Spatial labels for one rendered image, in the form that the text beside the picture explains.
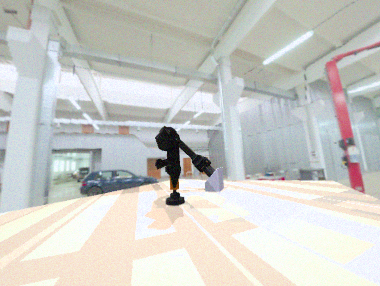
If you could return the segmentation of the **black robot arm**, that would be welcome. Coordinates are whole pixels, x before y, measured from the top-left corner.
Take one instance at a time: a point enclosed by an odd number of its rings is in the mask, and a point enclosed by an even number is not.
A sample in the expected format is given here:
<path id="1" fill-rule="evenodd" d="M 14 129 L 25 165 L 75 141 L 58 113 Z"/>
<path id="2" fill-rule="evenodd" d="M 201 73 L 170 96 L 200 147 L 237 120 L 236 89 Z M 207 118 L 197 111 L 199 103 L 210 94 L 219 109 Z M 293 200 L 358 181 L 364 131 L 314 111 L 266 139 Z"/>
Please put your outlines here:
<path id="1" fill-rule="evenodd" d="M 157 136 L 155 137 L 155 139 L 158 148 L 162 151 L 179 152 L 180 147 L 192 159 L 192 163 L 194 164 L 195 168 L 198 169 L 201 173 L 204 172 L 208 177 L 210 177 L 216 171 L 210 166 L 211 161 L 208 158 L 204 156 L 202 157 L 201 155 L 198 155 L 195 152 L 193 152 L 180 139 L 179 134 L 172 127 L 163 126 L 160 129 Z M 155 162 L 155 166 L 157 167 L 157 169 L 160 169 L 167 165 L 170 165 L 168 156 L 165 160 L 157 159 Z"/>

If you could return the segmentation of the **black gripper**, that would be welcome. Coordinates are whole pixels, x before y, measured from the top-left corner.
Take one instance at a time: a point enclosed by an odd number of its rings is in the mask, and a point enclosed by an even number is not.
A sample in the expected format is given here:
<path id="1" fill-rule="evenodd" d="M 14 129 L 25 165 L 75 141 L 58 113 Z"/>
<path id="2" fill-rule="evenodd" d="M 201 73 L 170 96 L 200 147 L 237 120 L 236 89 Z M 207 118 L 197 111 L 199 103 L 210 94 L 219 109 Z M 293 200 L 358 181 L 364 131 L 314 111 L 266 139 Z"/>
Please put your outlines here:
<path id="1" fill-rule="evenodd" d="M 176 188 L 180 173 L 180 153 L 179 152 L 167 152 L 169 158 L 169 164 L 165 167 L 165 172 L 170 175 L 173 188 Z"/>

